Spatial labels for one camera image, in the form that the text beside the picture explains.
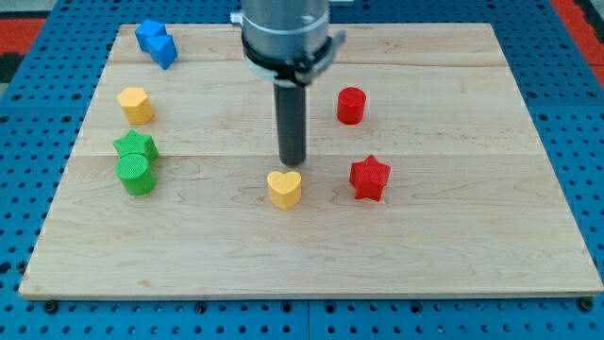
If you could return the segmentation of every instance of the blue cube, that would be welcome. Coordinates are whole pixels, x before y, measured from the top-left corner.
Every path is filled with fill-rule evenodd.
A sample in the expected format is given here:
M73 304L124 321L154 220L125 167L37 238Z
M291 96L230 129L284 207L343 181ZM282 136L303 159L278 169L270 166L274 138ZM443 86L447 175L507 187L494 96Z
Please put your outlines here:
M139 46L143 52L149 52L149 47L146 42L147 38L160 37L168 34L164 24L153 20L143 21L143 23L136 28L134 33L136 34L136 40L139 42Z
M146 43L151 59L162 69L167 70L178 55L174 38L171 35L151 37L146 39Z

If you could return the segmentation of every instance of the red star block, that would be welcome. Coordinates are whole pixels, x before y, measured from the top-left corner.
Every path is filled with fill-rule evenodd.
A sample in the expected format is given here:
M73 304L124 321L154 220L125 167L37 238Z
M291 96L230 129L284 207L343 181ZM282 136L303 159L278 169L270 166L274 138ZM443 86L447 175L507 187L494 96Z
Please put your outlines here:
M357 189L355 198L379 201L381 192L388 183L390 169L390 165L380 163L374 155L370 155L365 161L352 163L350 184Z

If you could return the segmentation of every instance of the wooden table surface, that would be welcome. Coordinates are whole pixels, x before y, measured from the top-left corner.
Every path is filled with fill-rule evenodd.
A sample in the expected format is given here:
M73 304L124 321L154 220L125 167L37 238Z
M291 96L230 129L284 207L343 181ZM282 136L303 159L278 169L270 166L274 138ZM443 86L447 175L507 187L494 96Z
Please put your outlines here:
M302 200L268 198L272 86L227 25L168 25L163 71L120 30L20 288L30 299L590 296L602 283L486 24L333 25L348 39L309 89ZM363 122L335 118L362 87ZM156 111L130 126L116 95ZM129 196L111 142L150 133L158 187ZM392 166L355 200L350 164Z

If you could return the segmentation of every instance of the black cylindrical rod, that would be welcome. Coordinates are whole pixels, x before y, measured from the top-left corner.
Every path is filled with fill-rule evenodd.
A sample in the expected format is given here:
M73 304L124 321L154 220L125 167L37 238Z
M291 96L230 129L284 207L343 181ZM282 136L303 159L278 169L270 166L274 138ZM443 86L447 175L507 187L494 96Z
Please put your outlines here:
M296 166L306 159L306 89L275 85L279 157Z

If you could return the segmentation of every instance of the yellow heart block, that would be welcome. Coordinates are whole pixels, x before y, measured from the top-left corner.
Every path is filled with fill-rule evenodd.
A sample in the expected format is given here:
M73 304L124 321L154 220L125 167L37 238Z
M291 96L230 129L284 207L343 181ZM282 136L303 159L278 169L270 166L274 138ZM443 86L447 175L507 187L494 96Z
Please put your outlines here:
M302 176L290 171L287 174L273 171L266 178L268 181L268 195L271 201L281 210L294 207L302 197Z

